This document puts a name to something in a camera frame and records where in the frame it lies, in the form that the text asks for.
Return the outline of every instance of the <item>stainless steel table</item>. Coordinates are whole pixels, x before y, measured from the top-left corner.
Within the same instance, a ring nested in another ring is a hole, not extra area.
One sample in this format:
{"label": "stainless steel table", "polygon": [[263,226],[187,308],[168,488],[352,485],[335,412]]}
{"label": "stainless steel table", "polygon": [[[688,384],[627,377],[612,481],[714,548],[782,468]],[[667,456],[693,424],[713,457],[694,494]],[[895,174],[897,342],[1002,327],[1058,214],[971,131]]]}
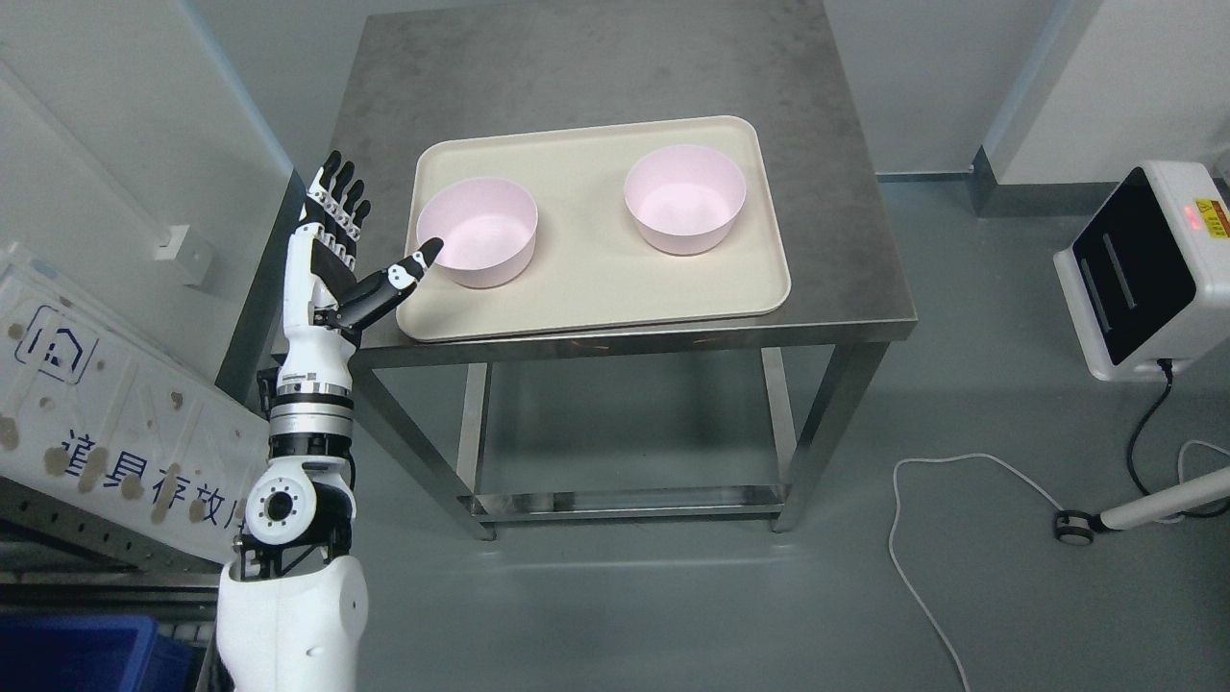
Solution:
{"label": "stainless steel table", "polygon": [[[758,317],[417,343],[386,318],[352,360],[355,418],[480,538],[512,521],[769,516],[795,526],[888,349],[916,322],[862,132],[818,0],[562,0],[368,20],[333,136],[375,210],[359,274],[402,253],[415,163],[437,141],[734,114],[760,136],[793,281]],[[834,343],[795,435],[781,348]],[[492,364],[759,349],[781,479],[771,486],[482,494]],[[472,364],[450,465],[376,370]]]}

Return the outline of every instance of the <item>robotic arm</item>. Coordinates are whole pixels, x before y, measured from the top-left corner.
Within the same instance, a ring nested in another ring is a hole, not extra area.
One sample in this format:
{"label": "robotic arm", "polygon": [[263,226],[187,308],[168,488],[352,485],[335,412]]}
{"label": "robotic arm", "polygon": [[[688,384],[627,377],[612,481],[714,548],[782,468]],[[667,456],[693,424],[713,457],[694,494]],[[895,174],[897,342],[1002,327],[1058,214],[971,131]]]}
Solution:
{"label": "robotic arm", "polygon": [[[237,692],[351,692],[367,624],[363,569],[349,554],[354,403],[347,363],[364,328],[418,285],[443,247],[428,240],[363,280],[355,247],[371,205],[333,151],[312,179],[287,247],[280,369],[258,376],[268,468],[247,497],[237,559],[223,569],[218,648]],[[289,563],[287,553],[298,552]],[[323,567],[288,573],[312,553]]]}

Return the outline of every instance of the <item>beige tray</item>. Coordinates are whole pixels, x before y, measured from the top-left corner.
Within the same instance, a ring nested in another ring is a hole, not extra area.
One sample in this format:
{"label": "beige tray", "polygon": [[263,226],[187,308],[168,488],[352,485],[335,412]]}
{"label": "beige tray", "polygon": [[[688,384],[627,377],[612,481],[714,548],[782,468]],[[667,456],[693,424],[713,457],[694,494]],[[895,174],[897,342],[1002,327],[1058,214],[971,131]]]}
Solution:
{"label": "beige tray", "polygon": [[[734,159],[748,198],[731,234],[700,254],[654,250],[624,204],[624,176],[642,155],[704,144]],[[501,176],[539,205],[529,267],[487,289],[428,272],[397,307],[397,323],[421,340],[450,340],[603,326],[745,316],[776,309],[790,293],[769,181],[755,129],[731,116],[442,141],[415,175],[406,252],[418,213],[459,179]]]}

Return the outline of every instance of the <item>table leg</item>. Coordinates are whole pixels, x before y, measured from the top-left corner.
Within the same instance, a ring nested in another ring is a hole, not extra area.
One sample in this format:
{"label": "table leg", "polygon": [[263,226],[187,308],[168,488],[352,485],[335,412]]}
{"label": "table leg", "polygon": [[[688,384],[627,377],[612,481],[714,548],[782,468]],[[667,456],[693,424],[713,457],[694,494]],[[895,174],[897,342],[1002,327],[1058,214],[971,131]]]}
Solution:
{"label": "table leg", "polygon": [[458,444],[458,478],[471,493],[478,493],[482,476],[482,451],[487,442],[487,398],[491,392],[491,365],[471,364],[465,381],[465,408],[461,412],[461,441]]}
{"label": "table leg", "polygon": [[790,411],[790,392],[786,388],[786,366],[781,360],[781,349],[776,345],[761,349],[760,368],[765,376],[769,425],[772,428],[772,444],[777,452],[777,479],[785,482],[798,439],[795,436],[795,415]]}
{"label": "table leg", "polygon": [[834,349],[784,479],[786,505],[770,525],[774,531],[790,531],[798,524],[886,352],[888,342],[839,344]]}
{"label": "table leg", "polygon": [[465,483],[423,431],[406,415],[376,374],[352,365],[354,417],[363,430],[400,463],[428,495],[470,535],[496,538],[494,529],[480,524],[462,500],[472,497]]}

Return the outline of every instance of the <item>white sign board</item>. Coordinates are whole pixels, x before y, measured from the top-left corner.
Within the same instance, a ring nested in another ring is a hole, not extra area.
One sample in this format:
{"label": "white sign board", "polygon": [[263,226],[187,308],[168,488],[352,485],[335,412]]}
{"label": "white sign board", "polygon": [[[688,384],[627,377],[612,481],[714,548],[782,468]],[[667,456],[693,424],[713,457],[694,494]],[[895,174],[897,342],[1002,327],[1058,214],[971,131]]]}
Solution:
{"label": "white sign board", "polygon": [[261,417],[17,245],[0,250],[0,476],[184,553],[232,557],[268,455]]}

